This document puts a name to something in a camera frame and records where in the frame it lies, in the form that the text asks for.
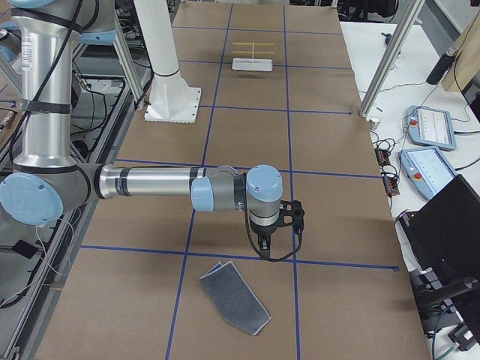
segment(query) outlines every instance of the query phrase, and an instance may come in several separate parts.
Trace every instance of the folded gray towel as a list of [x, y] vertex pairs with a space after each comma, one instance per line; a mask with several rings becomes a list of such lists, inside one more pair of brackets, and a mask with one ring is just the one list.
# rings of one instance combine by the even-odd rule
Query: folded gray towel
[[219, 262], [200, 283], [222, 317], [248, 334], [257, 335], [272, 318], [231, 261]]

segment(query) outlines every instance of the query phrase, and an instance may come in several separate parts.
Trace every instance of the cardboard table surface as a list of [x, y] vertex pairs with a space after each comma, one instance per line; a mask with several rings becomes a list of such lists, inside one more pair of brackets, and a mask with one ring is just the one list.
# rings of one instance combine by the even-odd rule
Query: cardboard table surface
[[[303, 248], [258, 260], [241, 213], [188, 198], [100, 202], [36, 359], [428, 359], [336, 12], [186, 3], [173, 28], [182, 76], [203, 90], [197, 120], [138, 113], [117, 165], [271, 164], [303, 202]], [[274, 70], [231, 70], [236, 41], [275, 43]], [[292, 246], [278, 230], [272, 256]], [[272, 316], [256, 337], [200, 286], [219, 260]]]

